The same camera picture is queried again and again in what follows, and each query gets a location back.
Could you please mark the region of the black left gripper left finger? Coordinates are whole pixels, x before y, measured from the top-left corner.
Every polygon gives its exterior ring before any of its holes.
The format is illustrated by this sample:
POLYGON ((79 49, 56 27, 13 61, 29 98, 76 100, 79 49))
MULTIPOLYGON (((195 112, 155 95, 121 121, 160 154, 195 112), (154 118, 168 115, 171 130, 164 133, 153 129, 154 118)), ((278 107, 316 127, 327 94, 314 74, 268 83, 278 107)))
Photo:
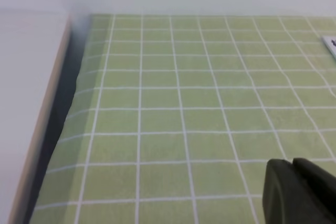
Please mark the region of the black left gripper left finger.
POLYGON ((267 162, 262 203, 266 223, 335 223, 335 190, 310 187, 284 159, 267 162))

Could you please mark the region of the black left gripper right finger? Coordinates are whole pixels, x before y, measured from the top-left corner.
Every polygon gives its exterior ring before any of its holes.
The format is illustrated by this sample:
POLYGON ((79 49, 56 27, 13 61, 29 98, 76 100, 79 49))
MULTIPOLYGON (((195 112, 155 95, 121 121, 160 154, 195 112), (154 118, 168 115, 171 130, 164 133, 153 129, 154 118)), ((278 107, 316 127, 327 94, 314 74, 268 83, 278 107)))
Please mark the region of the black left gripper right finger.
POLYGON ((305 158, 294 158, 296 171, 307 180, 312 188, 335 190, 335 176, 305 158))

